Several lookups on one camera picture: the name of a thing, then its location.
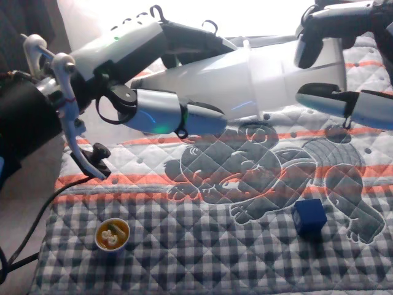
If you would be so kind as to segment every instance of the cup rim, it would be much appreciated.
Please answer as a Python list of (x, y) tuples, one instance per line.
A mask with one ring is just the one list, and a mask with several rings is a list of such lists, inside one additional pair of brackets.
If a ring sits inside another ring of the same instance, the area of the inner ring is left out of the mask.
[[(127, 236), (127, 239), (125, 240), (125, 242), (122, 243), (119, 247), (117, 247), (117, 248), (115, 248), (115, 249), (105, 249), (105, 248), (103, 248), (103, 247), (101, 247), (101, 246), (99, 245), (99, 243), (98, 243), (98, 241), (97, 241), (97, 234), (98, 234), (99, 228), (100, 228), (103, 224), (108, 223), (109, 221), (112, 221), (112, 220), (119, 220), (119, 221), (122, 221), (123, 223), (125, 223), (125, 224), (127, 225), (127, 228), (128, 228), (128, 236)], [(94, 233), (94, 242), (96, 243), (96, 246), (97, 246), (99, 249), (101, 249), (101, 250), (103, 250), (103, 251), (105, 251), (105, 252), (116, 252), (116, 251), (122, 249), (122, 248), (125, 246), (125, 244), (127, 244), (128, 240), (130, 239), (130, 234), (131, 234), (130, 226), (128, 225), (128, 223), (127, 223), (124, 219), (117, 218), (117, 217), (109, 218), (109, 219), (106, 219), (106, 220), (104, 220), (103, 222), (101, 222), (101, 223), (99, 224), (99, 226), (97, 227), (97, 229), (96, 229), (96, 231), (95, 231), (95, 233)]]

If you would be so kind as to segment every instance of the robotic hand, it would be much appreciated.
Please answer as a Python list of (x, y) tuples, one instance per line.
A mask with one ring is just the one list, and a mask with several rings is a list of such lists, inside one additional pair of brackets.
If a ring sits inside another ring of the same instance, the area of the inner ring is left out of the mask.
[[(309, 68), (322, 49), (325, 37), (352, 39), (371, 31), (381, 53), (393, 62), (393, 2), (365, 1), (349, 4), (318, 6), (308, 9), (303, 18), (304, 27), (299, 37), (295, 54), (295, 65)], [(385, 93), (362, 90), (341, 92), (337, 85), (310, 83), (302, 86), (296, 94), (299, 103), (318, 111), (367, 125), (393, 130), (393, 96)]]
[[(224, 113), (206, 103), (178, 97), (160, 90), (128, 88), (125, 83), (156, 59), (181, 55), (183, 63), (234, 51), (236, 47), (215, 34), (149, 17), (124, 21), (104, 36), (70, 54), (54, 54), (47, 43), (34, 34), (24, 36), (23, 48), (31, 76), (16, 79), (1, 89), (0, 99), (0, 185), (20, 168), (21, 159), (64, 131), (72, 157), (88, 176), (104, 179), (111, 173), (101, 161), (110, 155), (100, 144), (93, 153), (81, 150), (76, 136), (84, 131), (78, 119), (92, 100), (108, 97), (118, 111), (119, 120), (149, 133), (220, 133), (227, 124)], [(49, 61), (41, 69), (41, 56)]]

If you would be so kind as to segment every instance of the gray bear design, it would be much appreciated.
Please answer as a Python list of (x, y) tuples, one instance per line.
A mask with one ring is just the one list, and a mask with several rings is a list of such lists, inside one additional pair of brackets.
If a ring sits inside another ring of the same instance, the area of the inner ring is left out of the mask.
[(302, 148), (272, 150), (279, 141), (276, 130), (252, 123), (227, 129), (219, 140), (196, 140), (180, 160), (165, 164), (168, 177), (178, 182), (169, 198), (200, 195), (210, 204), (231, 204), (231, 216), (245, 224), (291, 206), (311, 183), (323, 187), (331, 203), (350, 219), (348, 238), (371, 243), (385, 222), (362, 200), (364, 160), (347, 130), (328, 127), (325, 135)]

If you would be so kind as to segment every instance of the blue block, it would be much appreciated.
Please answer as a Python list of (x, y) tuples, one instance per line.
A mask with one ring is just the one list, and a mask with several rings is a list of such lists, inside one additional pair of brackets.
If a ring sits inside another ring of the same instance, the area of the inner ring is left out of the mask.
[(299, 235), (318, 236), (327, 222), (319, 199), (297, 201), (292, 209), (295, 228)]

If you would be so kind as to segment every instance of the quilted mat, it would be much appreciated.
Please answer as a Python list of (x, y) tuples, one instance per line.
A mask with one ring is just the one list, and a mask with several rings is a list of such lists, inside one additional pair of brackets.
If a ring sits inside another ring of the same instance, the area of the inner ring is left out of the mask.
[[(378, 61), (346, 61), (348, 84), (389, 79)], [(393, 294), (393, 133), (300, 106), (262, 117), (109, 147), (108, 179), (54, 201), (31, 294)], [(69, 154), (57, 187), (84, 177)], [(295, 230), (304, 199), (324, 206), (319, 241)], [(94, 244), (112, 217), (130, 225), (117, 255)]]

